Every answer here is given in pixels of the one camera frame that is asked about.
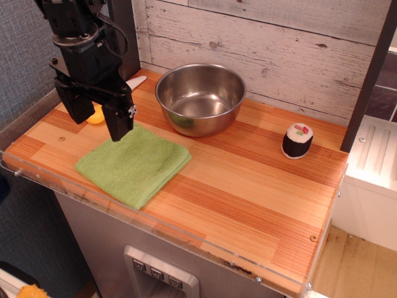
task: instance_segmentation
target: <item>green towel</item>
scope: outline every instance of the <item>green towel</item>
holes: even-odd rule
[[[121,141],[107,140],[74,168],[115,199],[139,210],[191,158],[185,147],[135,124]]]

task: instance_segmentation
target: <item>metal bowl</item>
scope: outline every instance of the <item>metal bowl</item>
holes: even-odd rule
[[[180,66],[156,85],[164,116],[176,131],[190,137],[209,137],[227,129],[245,95],[240,75],[213,64]]]

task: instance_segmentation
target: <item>black frame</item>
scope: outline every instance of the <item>black frame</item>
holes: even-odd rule
[[[387,13],[385,23],[378,39],[377,46],[372,56],[367,75],[365,76],[359,98],[355,104],[352,117],[350,118],[347,132],[342,142],[341,150],[350,152],[352,149],[355,136],[359,131],[361,121],[367,109],[371,93],[377,82],[380,70],[385,61],[391,41],[396,32],[397,27],[397,0],[391,0],[389,11]]]
[[[128,53],[123,56],[123,65],[119,69],[120,76],[126,81],[141,69],[136,40],[135,21],[131,0],[107,0],[109,17],[123,30],[128,39]],[[118,35],[120,48],[124,48],[124,38]]]

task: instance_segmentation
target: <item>clear plastic edge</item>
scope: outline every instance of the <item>clear plastic edge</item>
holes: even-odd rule
[[[159,237],[164,241],[177,245],[178,247],[194,253],[195,255],[201,256],[214,263],[218,263],[220,266],[232,269],[237,274],[252,279],[256,284],[262,284],[263,286],[279,292],[286,297],[309,298],[310,296],[312,291],[312,285],[310,282],[307,284],[298,282],[288,276],[283,275],[282,273],[276,272],[273,269],[250,260],[249,258],[234,253],[226,248],[220,247],[209,242],[208,240],[201,239],[198,236],[190,234],[189,232],[156,219],[139,210],[126,206],[110,196],[103,195],[84,186],[78,185],[72,181],[68,181],[67,179],[58,176],[55,173],[50,173],[45,169],[27,163],[26,161],[21,160],[16,156],[12,156],[2,150],[0,150],[0,154],[1,167],[14,173],[14,176],[21,176],[45,186],[52,191],[66,195],[71,199],[95,208],[96,210],[99,210],[109,216],[139,228],[144,232]],[[4,155],[7,156],[7,158],[15,159],[19,164],[26,165],[26,168],[13,168],[12,166],[7,165],[3,158]],[[34,168],[35,172],[33,173],[32,171],[29,171],[29,168]],[[54,177],[56,180],[61,181],[61,183],[54,183],[49,179],[46,179],[46,176],[48,175]],[[109,208],[106,206],[106,204],[98,204],[96,201],[91,199],[92,196],[100,198],[106,202],[112,202],[113,207]],[[115,211],[114,204],[121,206],[123,209],[128,209],[128,215]],[[207,249],[203,249],[203,245],[201,247],[197,247],[194,244],[195,241],[204,243],[204,247]]]

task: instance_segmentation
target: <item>sushi roll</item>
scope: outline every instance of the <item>sushi roll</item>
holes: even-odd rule
[[[301,158],[309,151],[312,140],[312,129],[303,123],[295,123],[284,136],[282,151],[288,158]]]

